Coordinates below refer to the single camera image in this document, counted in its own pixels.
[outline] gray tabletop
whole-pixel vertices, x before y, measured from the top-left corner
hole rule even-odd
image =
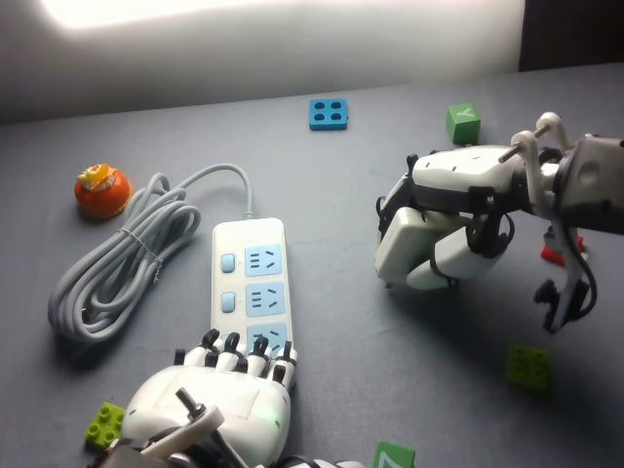
[[[370,465],[377,440],[387,439],[416,447],[420,467],[621,466],[624,239],[583,233],[598,305],[555,336],[541,329],[544,310],[532,302],[546,278],[563,279],[539,258],[545,221],[514,214],[507,254],[455,293],[389,295],[373,255],[376,198],[403,173],[408,154],[450,148],[449,104],[477,104],[483,143],[508,142],[547,110],[574,136],[622,137],[624,65],[337,96],[348,99],[346,132],[310,132],[310,97],[0,128],[1,467],[86,465],[82,434],[101,402],[126,405],[175,348],[210,327],[211,232],[244,208],[240,180],[229,174],[190,189],[200,231],[163,268],[118,339],[87,350],[54,339],[50,291],[122,222],[77,214],[75,177],[98,162],[122,169],[136,187],[156,172],[177,183],[205,166],[236,163],[252,180],[257,215],[284,222],[300,355],[286,453]],[[512,343],[553,351],[551,399],[507,386]]]

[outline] robotic hand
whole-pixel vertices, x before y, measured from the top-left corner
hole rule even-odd
[[[247,355],[237,333],[219,331],[175,351],[174,365],[152,375],[133,396],[102,468],[335,468],[324,460],[278,460],[289,432],[297,353],[287,341],[271,361],[261,336]],[[341,468],[364,468],[341,462]]]
[[[559,149],[538,149],[546,133]],[[567,279],[561,292],[546,281],[535,300],[549,304],[544,328],[556,332],[587,315],[598,296],[576,228],[624,234],[624,140],[586,135],[572,143],[561,118],[547,112],[534,132],[520,132],[511,142],[409,156],[408,172],[377,200],[375,269],[388,287],[454,286],[503,256],[515,232],[508,213],[549,219]],[[509,228],[500,233],[503,217]],[[591,299],[583,307],[587,292]]]

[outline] white power strip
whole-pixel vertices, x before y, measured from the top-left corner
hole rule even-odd
[[[284,224],[274,217],[223,222],[213,230],[211,326],[237,332],[248,351],[269,339],[272,357],[293,341]]]

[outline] green block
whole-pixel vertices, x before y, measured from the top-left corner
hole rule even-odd
[[[416,450],[391,442],[379,441],[372,468],[411,468]]]
[[[547,392],[551,388],[550,352],[517,344],[509,347],[507,381],[521,387]]]
[[[102,403],[97,416],[91,421],[85,431],[87,445],[98,450],[108,449],[108,446],[121,437],[121,423],[125,411],[112,403]]]
[[[472,102],[463,102],[448,107],[447,132],[455,144],[477,144],[481,116]]]

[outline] orange round object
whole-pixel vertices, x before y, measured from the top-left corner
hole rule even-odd
[[[92,172],[99,172],[100,165],[90,168]],[[89,189],[89,185],[80,178],[74,185],[74,194],[78,200],[78,208],[84,216],[96,219],[106,219],[118,215],[126,208],[133,195],[133,188],[126,176],[115,168],[110,168],[105,188],[98,187],[98,183]]]

